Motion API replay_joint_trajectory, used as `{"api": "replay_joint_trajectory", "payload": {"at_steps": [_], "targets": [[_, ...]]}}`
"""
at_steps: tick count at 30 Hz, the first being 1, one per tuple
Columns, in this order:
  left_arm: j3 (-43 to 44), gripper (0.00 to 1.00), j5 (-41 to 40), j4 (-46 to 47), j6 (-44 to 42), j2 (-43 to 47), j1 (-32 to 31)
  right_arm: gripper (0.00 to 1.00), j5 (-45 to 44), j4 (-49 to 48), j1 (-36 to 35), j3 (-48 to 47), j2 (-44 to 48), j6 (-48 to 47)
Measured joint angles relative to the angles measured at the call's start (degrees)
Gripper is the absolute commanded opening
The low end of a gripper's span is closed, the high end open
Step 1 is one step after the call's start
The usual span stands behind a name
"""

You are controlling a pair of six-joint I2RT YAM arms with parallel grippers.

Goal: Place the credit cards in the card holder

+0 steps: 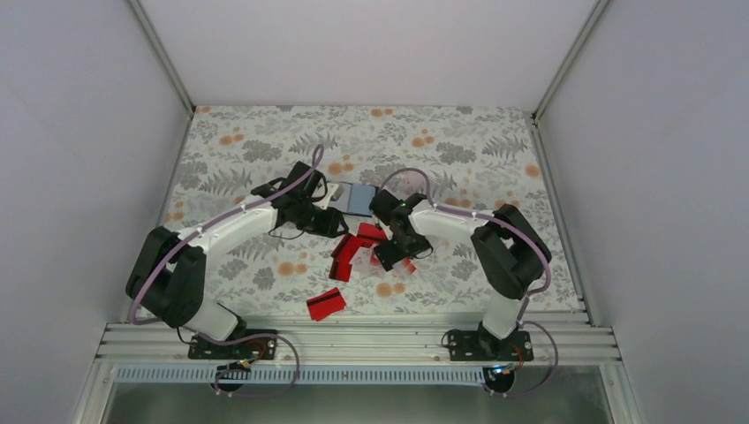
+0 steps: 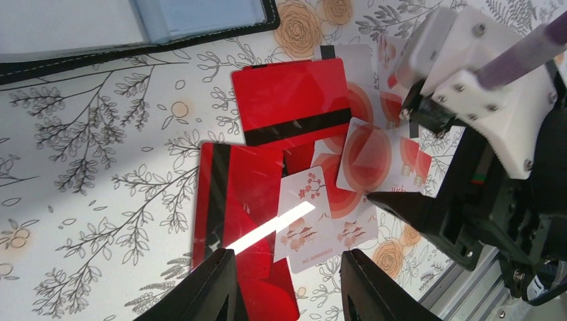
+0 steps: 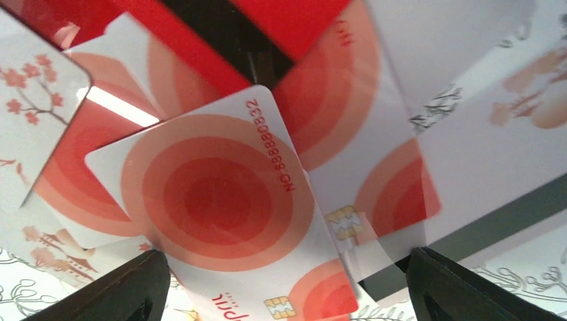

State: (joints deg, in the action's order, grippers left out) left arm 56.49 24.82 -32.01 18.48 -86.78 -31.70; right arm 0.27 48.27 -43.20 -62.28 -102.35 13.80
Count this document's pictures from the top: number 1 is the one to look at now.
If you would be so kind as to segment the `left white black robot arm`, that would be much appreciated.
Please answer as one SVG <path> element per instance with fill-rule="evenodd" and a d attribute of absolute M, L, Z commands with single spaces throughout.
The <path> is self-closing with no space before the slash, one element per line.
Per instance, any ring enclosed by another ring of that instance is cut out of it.
<path fill-rule="evenodd" d="M 180 231 L 153 229 L 125 286 L 132 300 L 131 323 L 145 323 L 137 317 L 144 307 L 154 320 L 210 340 L 223 357 L 239 355 L 246 345 L 245 322 L 206 294 L 209 262 L 287 223 L 304 234 L 343 236 L 348 231 L 343 214 L 330 206 L 343 193 L 341 185 L 297 162 L 287 177 L 254 188 L 237 206 L 207 222 Z"/>

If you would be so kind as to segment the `red card black stripe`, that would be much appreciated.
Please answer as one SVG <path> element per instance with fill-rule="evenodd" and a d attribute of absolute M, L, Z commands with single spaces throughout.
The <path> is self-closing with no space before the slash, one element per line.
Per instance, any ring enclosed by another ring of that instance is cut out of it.
<path fill-rule="evenodd" d="M 346 308 L 346 302 L 338 288 L 333 288 L 323 294 L 306 301 L 306 306 L 310 318 L 319 322 L 332 314 L 343 311 Z"/>

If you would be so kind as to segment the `white card red circles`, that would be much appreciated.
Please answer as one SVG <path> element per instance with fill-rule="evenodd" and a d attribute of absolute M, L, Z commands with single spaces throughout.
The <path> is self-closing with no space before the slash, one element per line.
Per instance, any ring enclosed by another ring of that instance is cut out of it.
<path fill-rule="evenodd" d="M 415 265 L 410 259 L 404 259 L 397 262 L 390 270 L 383 267 L 374 251 L 370 251 L 368 256 L 362 260 L 359 271 L 370 276 L 395 276 L 409 277 L 416 271 Z"/>

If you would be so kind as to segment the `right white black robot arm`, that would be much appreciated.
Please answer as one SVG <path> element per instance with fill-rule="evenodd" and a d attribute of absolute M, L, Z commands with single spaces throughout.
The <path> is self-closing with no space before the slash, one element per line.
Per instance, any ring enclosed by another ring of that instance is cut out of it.
<path fill-rule="evenodd" d="M 387 190 L 378 192 L 369 208 L 389 235 L 374 248 L 387 271 L 404 259 L 430 253 L 430 237 L 473 248 L 494 290 L 480 321 L 480 352 L 491 360 L 509 352 L 531 284 L 544 277 L 549 285 L 551 278 L 550 251 L 520 211 L 512 205 L 493 212 L 435 206 L 424 194 L 400 200 Z"/>

